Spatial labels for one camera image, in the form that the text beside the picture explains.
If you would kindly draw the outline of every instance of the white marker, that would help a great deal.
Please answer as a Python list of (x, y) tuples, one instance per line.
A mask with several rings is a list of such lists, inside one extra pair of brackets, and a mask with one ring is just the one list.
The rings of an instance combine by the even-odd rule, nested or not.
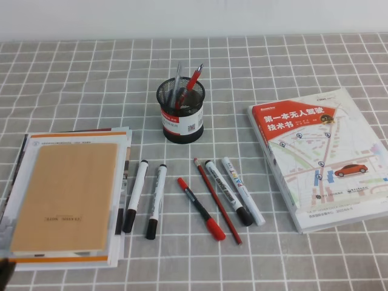
[(131, 200), (129, 201), (127, 212), (125, 213), (125, 221), (122, 231), (129, 233), (132, 231), (133, 222), (135, 221), (136, 211), (138, 209), (140, 194), (143, 189), (144, 179), (146, 178), (146, 171), (148, 162), (142, 160), (139, 165), (138, 173), (136, 175), (135, 185), (133, 186)]
[(161, 164), (158, 170), (158, 177), (156, 179), (155, 197), (153, 198), (153, 205), (151, 210), (151, 217), (148, 221), (147, 234), (145, 238), (155, 239), (156, 228), (158, 227), (159, 213), (162, 206), (162, 196), (164, 190), (164, 181), (166, 180), (167, 166)]
[(250, 226), (252, 224), (252, 218), (249, 213), (245, 210), (239, 199), (230, 189), (229, 185), (226, 183), (225, 179), (222, 177), (221, 173), (216, 168), (216, 165), (211, 160), (205, 162), (205, 167), (209, 173), (213, 176), (219, 188), (224, 192), (225, 196), (231, 203), (233, 209), (236, 211), (237, 215), (240, 217), (241, 222), (245, 226)]
[(262, 226), (264, 223), (266, 223), (266, 220), (262, 216), (252, 196), (250, 196), (247, 187), (245, 187), (241, 179), (238, 177), (234, 166), (227, 156), (222, 159), (222, 164), (224, 165), (225, 170), (228, 172), (230, 179), (232, 179), (234, 185), (236, 186), (238, 193), (240, 193), (242, 200), (244, 200), (245, 204), (247, 204), (250, 214), (252, 214), (256, 224), (258, 226)]

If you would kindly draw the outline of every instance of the qr code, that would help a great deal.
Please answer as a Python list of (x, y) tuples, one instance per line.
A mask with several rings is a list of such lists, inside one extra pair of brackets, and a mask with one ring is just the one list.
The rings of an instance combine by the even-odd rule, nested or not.
[(187, 127), (187, 131), (188, 131), (188, 132), (192, 132), (194, 129), (195, 129), (195, 124), (189, 125), (189, 126)]

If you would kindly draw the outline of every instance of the red marker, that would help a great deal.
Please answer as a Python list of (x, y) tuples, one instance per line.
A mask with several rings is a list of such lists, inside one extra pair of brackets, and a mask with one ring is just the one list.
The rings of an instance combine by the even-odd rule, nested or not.
[(202, 215), (202, 217), (206, 221), (206, 226), (207, 226), (207, 229), (209, 230), (209, 232), (213, 235), (213, 237), (217, 241), (223, 241), (226, 237), (225, 233), (218, 226), (217, 222), (215, 222), (215, 220), (206, 211), (206, 209), (202, 206), (202, 204), (198, 201), (198, 199), (195, 197), (194, 193), (190, 190), (190, 188), (188, 187), (186, 182), (182, 178), (178, 178), (178, 184), (179, 184), (179, 186), (181, 186), (182, 190), (185, 191), (186, 195), (192, 201), (195, 208), (197, 208), (199, 213)]

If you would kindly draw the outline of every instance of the red car illustration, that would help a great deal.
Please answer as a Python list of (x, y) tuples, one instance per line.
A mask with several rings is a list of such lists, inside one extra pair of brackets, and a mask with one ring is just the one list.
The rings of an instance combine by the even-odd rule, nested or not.
[(353, 165), (347, 165), (343, 167), (341, 170), (335, 171), (334, 175), (343, 177), (344, 175), (354, 174), (358, 172), (365, 173), (366, 171), (368, 171), (368, 168), (365, 165), (353, 164)]

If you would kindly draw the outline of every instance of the red pen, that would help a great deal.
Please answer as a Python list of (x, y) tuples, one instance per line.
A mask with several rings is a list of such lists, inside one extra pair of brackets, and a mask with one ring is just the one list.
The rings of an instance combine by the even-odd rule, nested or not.
[(193, 90), (195, 83), (197, 82), (199, 76), (201, 76), (201, 72), (202, 72), (203, 67), (204, 67), (204, 64), (200, 65), (198, 67), (198, 69), (196, 69), (194, 71), (193, 76), (191, 77), (190, 81), (186, 85), (186, 88), (184, 89), (184, 91), (181, 94), (181, 98), (179, 99), (179, 106), (183, 104), (184, 98), (186, 97), (188, 92)]
[(206, 221), (206, 226), (209, 232), (213, 235), (213, 237), (217, 241), (223, 241), (225, 239), (225, 233), (218, 226), (217, 222), (210, 216), (210, 214), (206, 211), (206, 209), (202, 206), (202, 204), (195, 197), (194, 193), (190, 190), (186, 182), (182, 178), (178, 178), (178, 184), (181, 186), (182, 190), (185, 191), (186, 195), (194, 204), (195, 208), (199, 211), (201, 216)]

